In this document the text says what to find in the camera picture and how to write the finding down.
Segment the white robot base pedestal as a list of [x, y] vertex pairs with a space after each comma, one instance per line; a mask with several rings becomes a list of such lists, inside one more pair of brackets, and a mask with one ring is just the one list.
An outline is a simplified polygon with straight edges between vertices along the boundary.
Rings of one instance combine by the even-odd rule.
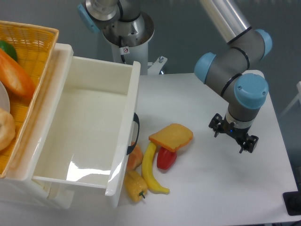
[[163, 74], [167, 58], [159, 56], [149, 61], [149, 42], [154, 35], [154, 23], [151, 17], [141, 12], [131, 22], [116, 21], [103, 29], [103, 35], [111, 45], [113, 61], [131, 65], [134, 61], [141, 64], [141, 75]]

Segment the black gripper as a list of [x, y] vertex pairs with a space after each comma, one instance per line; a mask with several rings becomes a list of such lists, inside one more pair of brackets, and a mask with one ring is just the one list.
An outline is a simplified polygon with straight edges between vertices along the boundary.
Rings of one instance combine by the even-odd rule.
[[252, 153], [257, 146], [259, 138], [254, 135], [248, 135], [248, 128], [238, 129], [234, 127], [234, 123], [228, 123], [221, 115], [216, 113], [209, 123], [209, 128], [214, 132], [214, 137], [219, 134], [226, 134], [233, 138], [240, 145], [239, 153], [243, 151]]

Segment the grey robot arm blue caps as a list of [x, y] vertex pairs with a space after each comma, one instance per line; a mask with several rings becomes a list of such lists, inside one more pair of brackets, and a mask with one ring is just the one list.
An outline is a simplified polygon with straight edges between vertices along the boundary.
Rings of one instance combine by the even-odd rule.
[[[258, 137], [248, 131], [264, 104], [269, 87], [266, 80], [248, 69], [262, 60], [272, 48], [270, 35], [253, 29], [232, 0], [203, 0], [201, 6], [229, 46], [218, 56], [204, 54], [196, 63], [194, 74], [228, 102], [225, 116], [216, 114], [209, 127], [216, 135], [232, 137], [242, 151], [255, 149]], [[141, 74], [160, 72], [162, 60], [148, 61], [148, 43], [154, 23], [141, 11], [137, 0], [86, 0], [77, 7], [86, 27], [102, 32], [111, 45], [116, 63], [141, 64]]]

